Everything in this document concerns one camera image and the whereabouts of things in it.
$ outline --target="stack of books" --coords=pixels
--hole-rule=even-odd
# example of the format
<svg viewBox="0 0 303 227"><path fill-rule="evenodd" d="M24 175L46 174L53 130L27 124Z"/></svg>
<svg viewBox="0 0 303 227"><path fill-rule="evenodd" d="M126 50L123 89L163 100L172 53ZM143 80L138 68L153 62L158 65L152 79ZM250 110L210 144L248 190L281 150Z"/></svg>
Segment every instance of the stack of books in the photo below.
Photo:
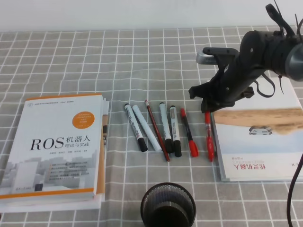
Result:
<svg viewBox="0 0 303 227"><path fill-rule="evenodd" d="M108 107L101 94L28 99L0 184L0 212L100 208Z"/></svg>
<svg viewBox="0 0 303 227"><path fill-rule="evenodd" d="M255 93L213 114L223 181L284 181L294 175L302 155L302 108L289 79L281 81L283 92L279 78L271 79L276 86L271 98ZM265 79L258 82L265 94L273 91ZM250 125L254 119L262 124Z"/></svg>

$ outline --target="white marker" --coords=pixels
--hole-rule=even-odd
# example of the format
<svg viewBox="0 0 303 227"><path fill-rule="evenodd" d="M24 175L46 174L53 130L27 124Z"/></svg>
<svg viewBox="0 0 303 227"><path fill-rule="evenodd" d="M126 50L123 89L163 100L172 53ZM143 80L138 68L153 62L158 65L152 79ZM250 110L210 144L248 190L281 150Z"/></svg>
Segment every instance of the white marker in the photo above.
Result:
<svg viewBox="0 0 303 227"><path fill-rule="evenodd" d="M143 135L142 135L142 133L140 131L138 122L136 120L136 117L134 116L134 113L133 113L133 110L131 108L131 105L129 105L127 103L127 104L125 104L124 108L126 110L126 113L127 113L127 116L128 116L128 120L129 120L129 122L130 122L130 124L131 124L131 126L132 126L132 128L134 130L134 133L136 135L136 138L138 140L140 150L142 152L147 151L146 143L145 143Z"/></svg>
<svg viewBox="0 0 303 227"><path fill-rule="evenodd" d="M175 156L181 157L182 153L181 153L181 142L180 142L180 134L179 134L177 109L174 105L172 105L169 111L170 111L172 138L174 140L173 149L175 151Z"/></svg>
<svg viewBox="0 0 303 227"><path fill-rule="evenodd" d="M138 120L141 123L142 128L144 129L148 139L150 140L153 148L155 149L155 151L162 151L162 148L160 147L160 144L158 143L156 137L154 136L154 134L152 133L152 130L150 129L150 127L148 126L146 120L144 119L139 107L137 105L133 105L133 111L135 113L135 115L137 116Z"/></svg>
<svg viewBox="0 0 303 227"><path fill-rule="evenodd" d="M170 136L169 130L169 122L167 120L167 113L166 113L166 105L164 103L160 103L160 113L161 113L161 120L164 128L164 139L165 139L165 148L167 153L171 154L174 153L172 148L172 140Z"/></svg>

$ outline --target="table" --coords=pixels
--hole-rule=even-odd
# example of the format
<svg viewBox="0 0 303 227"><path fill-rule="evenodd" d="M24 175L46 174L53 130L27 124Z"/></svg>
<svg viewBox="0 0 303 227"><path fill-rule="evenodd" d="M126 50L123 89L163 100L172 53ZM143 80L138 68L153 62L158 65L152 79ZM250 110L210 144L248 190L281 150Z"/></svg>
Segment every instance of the table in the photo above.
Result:
<svg viewBox="0 0 303 227"><path fill-rule="evenodd" d="M140 202L156 183L175 182L195 198L195 227L286 227L289 183L222 183L218 163L205 152L200 99L189 99L191 86L206 82L215 66L197 65L206 46L239 49L252 29L224 27L135 31L3 33L0 36L0 166L3 175L24 101L29 97L103 93L110 105L106 151L106 201L100 210L5 213L0 227L142 227ZM293 82L299 98L303 83ZM184 107L200 156L191 158L183 125L182 157L162 153L147 142L139 151L124 104L139 105L151 125L148 99L160 125L159 103ZM303 184L292 205L295 225L303 226Z"/></svg>

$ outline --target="red pencil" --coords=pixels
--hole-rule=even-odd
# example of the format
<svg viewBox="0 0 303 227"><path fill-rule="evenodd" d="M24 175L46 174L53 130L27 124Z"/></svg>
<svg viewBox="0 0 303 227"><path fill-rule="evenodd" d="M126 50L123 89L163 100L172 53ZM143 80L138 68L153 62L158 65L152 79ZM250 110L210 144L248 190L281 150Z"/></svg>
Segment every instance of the red pencil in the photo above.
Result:
<svg viewBox="0 0 303 227"><path fill-rule="evenodd" d="M147 107L147 111L148 111L148 113L150 114L151 121L152 121L152 125L153 125L153 128L154 128L155 131L156 131L156 134L157 134L159 143L160 143L160 145L161 145L161 148L162 148L162 150L163 150L165 159L166 159L167 162L169 162L169 161L170 161L169 155L168 155L168 153L167 153L167 151L166 151L166 149L165 149L165 145L164 145L164 143L163 143L161 134L160 134L159 129L158 129L158 127L157 127L156 121L155 121L155 119L154 119L154 117L153 117L153 115L152 115L152 109L151 109L151 107L150 107L150 105L149 105L149 103L148 103L147 100L145 101L145 104L146 104L146 107Z"/></svg>

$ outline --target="black pen cup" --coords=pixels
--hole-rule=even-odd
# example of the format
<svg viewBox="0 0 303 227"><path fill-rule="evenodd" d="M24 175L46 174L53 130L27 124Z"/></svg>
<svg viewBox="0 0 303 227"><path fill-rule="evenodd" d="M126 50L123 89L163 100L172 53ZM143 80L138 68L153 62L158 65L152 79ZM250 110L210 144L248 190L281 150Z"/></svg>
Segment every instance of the black pen cup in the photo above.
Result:
<svg viewBox="0 0 303 227"><path fill-rule="evenodd" d="M176 183L157 184L143 196L141 218L146 227L191 227L195 217L193 197Z"/></svg>

